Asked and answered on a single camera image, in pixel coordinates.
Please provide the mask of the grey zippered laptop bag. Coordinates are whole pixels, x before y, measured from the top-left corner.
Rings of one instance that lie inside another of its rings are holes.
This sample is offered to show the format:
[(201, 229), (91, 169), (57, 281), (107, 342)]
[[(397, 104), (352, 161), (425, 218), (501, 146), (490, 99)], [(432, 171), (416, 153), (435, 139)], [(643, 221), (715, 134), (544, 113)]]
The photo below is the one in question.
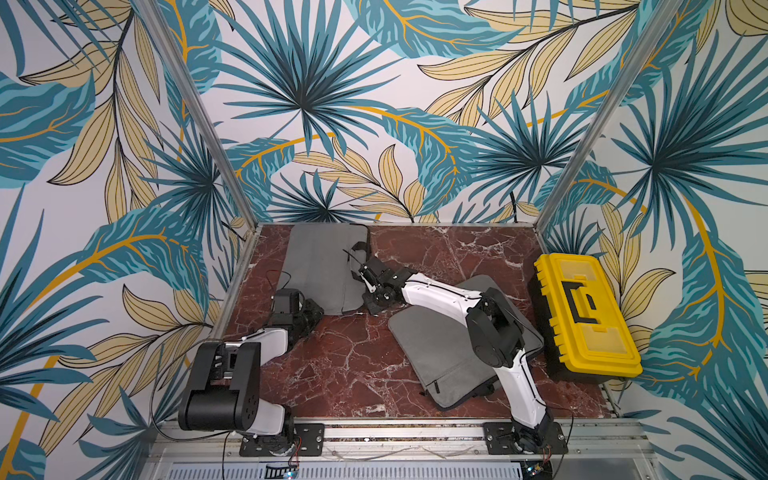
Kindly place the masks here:
[(297, 224), (290, 231), (281, 278), (325, 314), (347, 314), (363, 306), (366, 286), (356, 273), (369, 253), (369, 230), (362, 224)]

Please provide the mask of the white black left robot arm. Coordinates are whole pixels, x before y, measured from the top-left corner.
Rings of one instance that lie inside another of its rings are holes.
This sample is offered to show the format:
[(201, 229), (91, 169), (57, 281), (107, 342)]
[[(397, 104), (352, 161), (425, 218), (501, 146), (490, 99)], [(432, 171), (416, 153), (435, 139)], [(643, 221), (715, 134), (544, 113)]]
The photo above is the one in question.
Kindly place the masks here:
[(293, 442), (290, 409), (260, 398), (261, 367), (308, 337), (323, 316), (316, 302), (288, 290), (273, 299), (263, 328), (238, 340), (204, 342), (181, 396), (180, 428)]

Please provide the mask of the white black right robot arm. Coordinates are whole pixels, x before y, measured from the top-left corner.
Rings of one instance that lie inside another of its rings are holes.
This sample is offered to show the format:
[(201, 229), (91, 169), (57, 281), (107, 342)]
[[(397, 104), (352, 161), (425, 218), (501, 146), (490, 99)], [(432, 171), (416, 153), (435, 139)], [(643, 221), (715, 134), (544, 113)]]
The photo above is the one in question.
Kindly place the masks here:
[(372, 314), (402, 303), (426, 308), (463, 325), (474, 354), (494, 369), (520, 439), (541, 446), (546, 435), (556, 431), (551, 411), (530, 373), (521, 324), (500, 290), (448, 285), (408, 267), (393, 270), (377, 257), (363, 263), (357, 277), (366, 285), (363, 302)]

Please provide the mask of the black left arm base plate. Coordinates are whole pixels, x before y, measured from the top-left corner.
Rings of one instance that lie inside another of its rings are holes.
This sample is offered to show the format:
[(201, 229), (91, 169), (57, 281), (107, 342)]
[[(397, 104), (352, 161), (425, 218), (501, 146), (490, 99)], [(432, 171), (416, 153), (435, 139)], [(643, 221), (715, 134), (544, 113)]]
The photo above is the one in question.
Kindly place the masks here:
[(269, 458), (297, 454), (300, 458), (320, 457), (325, 430), (322, 423), (295, 423), (290, 420), (276, 435), (246, 434), (241, 441), (239, 456)]

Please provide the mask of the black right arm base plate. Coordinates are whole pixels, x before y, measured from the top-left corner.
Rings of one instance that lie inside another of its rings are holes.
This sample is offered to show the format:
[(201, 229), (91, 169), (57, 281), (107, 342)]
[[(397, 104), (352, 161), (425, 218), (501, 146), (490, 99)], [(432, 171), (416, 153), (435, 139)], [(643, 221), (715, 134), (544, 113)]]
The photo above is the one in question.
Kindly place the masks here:
[(483, 440), (490, 455), (559, 455), (568, 452), (561, 425), (545, 421), (529, 428), (519, 422), (486, 422)]

